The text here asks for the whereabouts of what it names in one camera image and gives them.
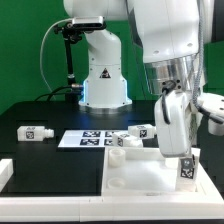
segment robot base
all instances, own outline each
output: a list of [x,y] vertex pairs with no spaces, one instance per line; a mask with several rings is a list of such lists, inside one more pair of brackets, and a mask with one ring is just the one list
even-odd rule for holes
[[93,114],[117,114],[121,112],[127,112],[132,109],[132,104],[126,104],[121,107],[117,108],[94,108],[84,105],[79,105],[79,110],[84,111],[87,113],[93,113]]

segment black pole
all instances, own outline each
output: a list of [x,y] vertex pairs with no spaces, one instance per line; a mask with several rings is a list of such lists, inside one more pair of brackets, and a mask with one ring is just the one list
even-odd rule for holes
[[72,63],[72,52],[71,52],[71,44],[68,38],[64,38],[65,42],[65,50],[66,50],[66,60],[67,60],[67,69],[68,69],[68,85],[72,83],[76,83],[75,75],[73,71],[73,63]]

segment black and white pattern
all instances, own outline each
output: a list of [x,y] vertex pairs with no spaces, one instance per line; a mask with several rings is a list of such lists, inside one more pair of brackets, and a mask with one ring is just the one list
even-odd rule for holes
[[112,138],[114,131],[106,131],[105,132],[105,138]]
[[140,130],[140,133],[139,133],[139,137],[140,138],[146,138],[147,137],[147,130]]
[[96,146],[99,145],[99,139],[82,139],[80,145]]
[[194,179],[194,168],[192,169],[181,169],[180,172],[181,177],[186,179]]
[[130,137],[130,135],[128,135],[128,134],[123,134],[123,135],[120,135],[120,137],[121,137],[121,138],[128,138],[128,137]]
[[82,137],[98,138],[100,137],[100,131],[84,131]]
[[117,139],[117,144],[122,147],[123,146],[123,139],[122,138],[118,138]]
[[113,145],[113,140],[112,139],[104,139],[104,145],[105,146]]
[[26,131],[26,139],[34,139],[34,131]]

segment white platform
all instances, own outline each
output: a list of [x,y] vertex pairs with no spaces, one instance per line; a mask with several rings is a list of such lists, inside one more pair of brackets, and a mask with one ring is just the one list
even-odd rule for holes
[[[224,219],[224,201],[201,166],[196,192],[176,191],[177,171],[165,166],[158,149],[144,149],[137,157],[132,152],[117,168],[108,165],[110,149],[101,197],[0,198],[0,221]],[[114,177],[125,181],[123,187],[108,187]]]

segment black cable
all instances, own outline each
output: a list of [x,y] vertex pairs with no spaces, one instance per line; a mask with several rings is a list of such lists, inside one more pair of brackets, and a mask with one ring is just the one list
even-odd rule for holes
[[201,114],[203,114],[205,117],[207,117],[208,119],[214,121],[217,124],[224,124],[224,119],[222,117],[219,117],[209,111],[207,111],[206,109],[204,109],[202,106],[199,106],[198,108],[198,112],[200,112]]
[[71,89],[71,86],[61,86],[61,87],[56,88],[55,90],[53,90],[53,91],[49,94],[49,96],[48,96],[48,98],[47,98],[47,101],[50,101],[51,98],[54,96],[55,93],[57,93],[57,92],[59,92],[60,90],[63,90],[63,89]]
[[170,124],[170,119],[168,117],[167,106],[166,106],[166,91],[162,92],[162,111],[163,111],[163,119],[166,124]]
[[[68,94],[68,93],[67,92],[66,93],[54,93],[53,95],[54,96],[56,96],[56,95],[58,96],[58,95],[66,95],[66,94]],[[49,95],[51,95],[51,93],[40,95],[34,101],[38,101],[40,98],[45,97],[45,96],[49,96]]]
[[166,106],[166,96],[172,92],[176,88],[176,83],[173,80],[169,80],[164,82],[163,88],[162,88],[162,111],[163,111],[163,119],[166,124],[170,124],[170,119],[167,112],[167,106]]

